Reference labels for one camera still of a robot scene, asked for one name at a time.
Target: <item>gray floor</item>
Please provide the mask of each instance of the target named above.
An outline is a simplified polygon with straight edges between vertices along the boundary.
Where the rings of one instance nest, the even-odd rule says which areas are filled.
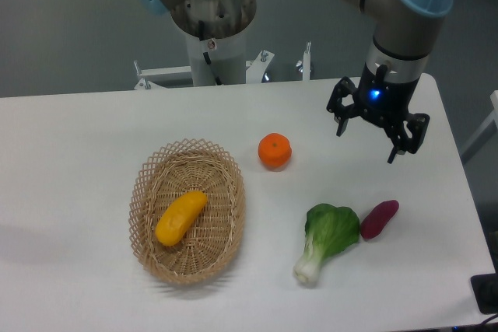
[[[493,108],[497,20],[498,0],[455,0],[426,70],[458,147]],[[258,0],[247,53],[276,53],[273,78],[293,80],[311,40],[315,78],[358,76],[373,30],[339,0]],[[135,59],[142,68],[188,64],[170,18],[151,16],[137,0],[0,0],[0,97],[132,89]],[[465,167],[486,231],[498,230],[497,170],[498,135]]]

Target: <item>green leafy vegetable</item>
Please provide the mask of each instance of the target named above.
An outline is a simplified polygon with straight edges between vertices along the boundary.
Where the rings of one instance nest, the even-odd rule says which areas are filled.
[[[294,275],[302,283],[315,283],[327,258],[358,243],[359,219],[351,208],[318,204],[306,214],[304,232],[304,254],[294,266]]]

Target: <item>woven basket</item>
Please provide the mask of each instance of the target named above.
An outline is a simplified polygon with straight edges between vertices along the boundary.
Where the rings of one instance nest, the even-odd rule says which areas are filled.
[[[190,190],[208,204],[184,238],[162,245],[154,229],[167,207]],[[191,284],[212,277],[232,260],[244,227],[244,183],[228,152],[205,140],[175,142],[142,167],[130,204],[130,240],[143,267],[163,281]]]

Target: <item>black wire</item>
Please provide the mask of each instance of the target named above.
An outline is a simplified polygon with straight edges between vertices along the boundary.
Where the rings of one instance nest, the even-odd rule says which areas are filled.
[[[205,40],[205,35],[204,35],[204,28],[205,24],[203,21],[199,21],[199,40],[203,41]],[[209,53],[206,51],[202,54],[204,56],[205,63],[208,65],[209,70],[211,70],[212,77],[215,79],[215,83],[217,86],[223,86],[223,82],[221,82],[221,79],[218,76],[218,73],[216,72],[215,68],[211,64],[211,58],[209,57]]]
[[[489,330],[489,329],[488,329],[488,326],[486,326],[486,324],[487,324],[487,323],[489,323],[489,322],[490,322],[490,321],[492,321],[492,320],[495,320],[496,318],[498,318],[498,314],[495,314],[495,315],[493,315],[493,316],[490,316],[488,319],[483,320],[483,321],[479,324],[479,326],[481,326],[481,327],[485,327],[487,330]]]

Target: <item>orange fruit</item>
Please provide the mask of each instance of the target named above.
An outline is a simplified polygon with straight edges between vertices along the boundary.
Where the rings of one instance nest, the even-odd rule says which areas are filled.
[[[281,134],[268,134],[259,142],[259,158],[268,167],[276,168],[285,165],[292,153],[289,139]]]

